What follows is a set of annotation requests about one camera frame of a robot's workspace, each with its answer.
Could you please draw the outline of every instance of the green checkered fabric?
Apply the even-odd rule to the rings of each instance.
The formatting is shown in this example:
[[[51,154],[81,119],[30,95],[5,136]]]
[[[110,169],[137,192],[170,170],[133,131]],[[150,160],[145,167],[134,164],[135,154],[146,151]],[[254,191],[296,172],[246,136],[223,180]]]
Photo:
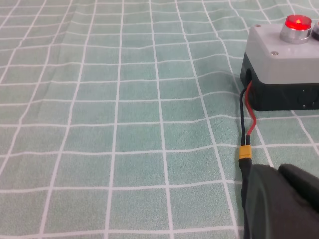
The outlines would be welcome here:
[[[292,13],[319,1],[1,0],[0,239],[239,239],[249,27]],[[255,163],[319,176],[319,111],[257,116]]]

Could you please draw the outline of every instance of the black wire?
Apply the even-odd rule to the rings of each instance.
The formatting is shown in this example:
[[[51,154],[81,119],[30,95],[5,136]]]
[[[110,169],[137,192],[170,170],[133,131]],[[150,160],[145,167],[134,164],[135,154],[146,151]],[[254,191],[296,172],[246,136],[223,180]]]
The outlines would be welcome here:
[[[240,124],[241,124],[241,142],[240,146],[245,145],[245,122],[244,122],[244,105],[243,105],[243,96],[247,88],[244,88],[239,96],[239,105],[240,105]]]

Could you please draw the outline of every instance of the red illuminated button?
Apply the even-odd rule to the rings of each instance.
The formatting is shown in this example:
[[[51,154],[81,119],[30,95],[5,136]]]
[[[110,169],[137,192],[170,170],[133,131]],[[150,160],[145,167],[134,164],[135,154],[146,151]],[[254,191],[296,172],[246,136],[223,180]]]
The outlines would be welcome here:
[[[287,16],[285,25],[294,30],[303,31],[311,28],[311,19],[302,15]]]

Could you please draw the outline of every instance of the cable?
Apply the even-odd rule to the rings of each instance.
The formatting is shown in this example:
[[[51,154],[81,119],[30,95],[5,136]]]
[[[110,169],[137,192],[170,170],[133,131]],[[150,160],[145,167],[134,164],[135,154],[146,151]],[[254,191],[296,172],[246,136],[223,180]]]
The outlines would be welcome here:
[[[244,106],[243,106],[243,96],[246,91],[246,87],[242,90],[239,96],[239,105],[240,105],[240,124],[241,124],[241,142],[240,146],[245,145],[245,122],[244,122]]]
[[[247,107],[247,109],[249,111],[250,116],[253,118],[253,125],[250,127],[250,129],[249,129],[249,131],[247,133],[247,136],[249,136],[249,137],[250,137],[250,134],[252,133],[252,131],[254,130],[254,128],[255,128],[255,126],[257,124],[256,116],[255,116],[254,111],[251,108],[251,105],[250,105],[250,102],[249,102],[249,93],[250,93],[251,86],[252,86],[252,81],[248,84],[246,95],[245,95],[246,107]]]

